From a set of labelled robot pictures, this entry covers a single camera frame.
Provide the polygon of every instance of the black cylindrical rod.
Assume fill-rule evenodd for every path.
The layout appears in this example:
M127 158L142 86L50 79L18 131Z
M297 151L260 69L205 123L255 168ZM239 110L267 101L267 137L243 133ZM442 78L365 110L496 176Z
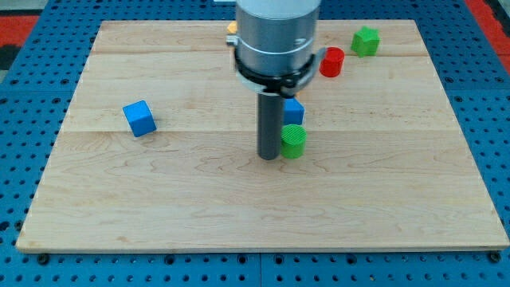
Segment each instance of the black cylindrical rod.
M275 159L280 154L283 122L284 98L258 94L257 152L262 159Z

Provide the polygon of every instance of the blue cube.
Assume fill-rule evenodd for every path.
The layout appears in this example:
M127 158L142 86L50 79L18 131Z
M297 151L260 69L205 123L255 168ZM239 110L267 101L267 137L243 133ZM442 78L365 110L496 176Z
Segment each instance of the blue cube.
M304 107L296 99L285 99L284 103L284 125L287 124L303 124Z
M152 118L151 110L145 100L129 104L122 109L133 131L133 135L136 137L156 130L156 124Z

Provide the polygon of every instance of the red cylinder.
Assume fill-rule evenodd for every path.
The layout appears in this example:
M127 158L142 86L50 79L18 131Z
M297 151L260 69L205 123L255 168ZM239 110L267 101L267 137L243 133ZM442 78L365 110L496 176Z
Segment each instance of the red cylinder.
M320 62L319 71L326 77L336 77L342 70L345 53L337 47L328 47L326 57Z

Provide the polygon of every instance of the wooden board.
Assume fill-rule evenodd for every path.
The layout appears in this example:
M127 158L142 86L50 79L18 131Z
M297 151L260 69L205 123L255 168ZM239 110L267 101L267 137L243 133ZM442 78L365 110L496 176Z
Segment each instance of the wooden board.
M352 34L380 29L377 57ZM18 239L22 252L497 250L508 238L412 21L320 22L341 77L299 95L299 159L256 154L227 22L104 22ZM158 131L134 138L145 99Z

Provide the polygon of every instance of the blue pegboard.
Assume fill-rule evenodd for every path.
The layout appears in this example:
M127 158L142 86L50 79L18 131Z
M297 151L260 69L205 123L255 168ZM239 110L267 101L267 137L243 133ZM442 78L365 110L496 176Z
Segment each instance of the blue pegboard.
M16 251L18 230L101 21L230 20L234 13L212 0L49 0L0 84L0 285L510 285L508 250L48 258ZM417 22L509 232L510 79L464 2L323 0L320 18Z

